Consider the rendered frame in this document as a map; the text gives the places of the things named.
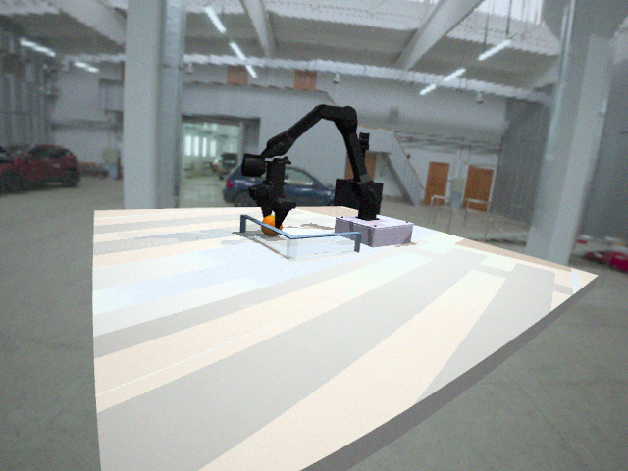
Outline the translucent orange ball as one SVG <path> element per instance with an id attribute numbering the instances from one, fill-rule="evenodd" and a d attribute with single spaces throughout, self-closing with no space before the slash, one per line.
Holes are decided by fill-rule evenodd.
<path id="1" fill-rule="evenodd" d="M 275 227 L 275 216 L 274 215 L 266 216 L 261 222 L 264 222 L 272 227 Z M 282 225 L 279 227 L 279 230 L 282 230 Z"/>

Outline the clear l-shaped low wall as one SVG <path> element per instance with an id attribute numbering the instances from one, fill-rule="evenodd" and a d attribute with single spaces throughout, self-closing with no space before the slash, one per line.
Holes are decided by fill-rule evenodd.
<path id="1" fill-rule="evenodd" d="M 287 261 L 359 253 L 361 235 L 289 239 L 241 216 L 240 232 Z"/>

